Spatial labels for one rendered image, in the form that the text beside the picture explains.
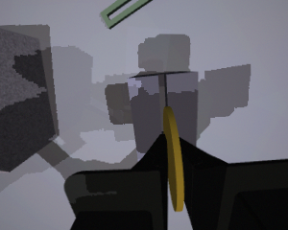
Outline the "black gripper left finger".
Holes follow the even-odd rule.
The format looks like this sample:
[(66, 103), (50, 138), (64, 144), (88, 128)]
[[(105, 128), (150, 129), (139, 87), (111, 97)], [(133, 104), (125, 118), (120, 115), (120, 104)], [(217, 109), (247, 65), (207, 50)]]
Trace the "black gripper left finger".
[(81, 211), (148, 211), (154, 230), (168, 230), (168, 150), (160, 134), (130, 170), (76, 172), (64, 192), (75, 216)]

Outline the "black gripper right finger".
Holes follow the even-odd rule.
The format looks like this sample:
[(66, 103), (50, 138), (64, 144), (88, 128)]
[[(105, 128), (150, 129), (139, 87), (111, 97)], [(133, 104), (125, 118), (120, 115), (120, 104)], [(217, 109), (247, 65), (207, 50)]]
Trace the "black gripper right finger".
[(237, 193), (288, 188), (288, 158), (227, 163), (180, 138), (184, 203), (193, 230), (228, 230)]

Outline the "gold coin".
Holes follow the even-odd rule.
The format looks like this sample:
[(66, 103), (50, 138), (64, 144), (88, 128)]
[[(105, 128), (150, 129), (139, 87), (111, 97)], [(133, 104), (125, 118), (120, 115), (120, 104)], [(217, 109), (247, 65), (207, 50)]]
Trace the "gold coin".
[(167, 140), (171, 201), (175, 212), (182, 211), (184, 202), (183, 164), (177, 123), (171, 106), (165, 106), (163, 109), (163, 133)]

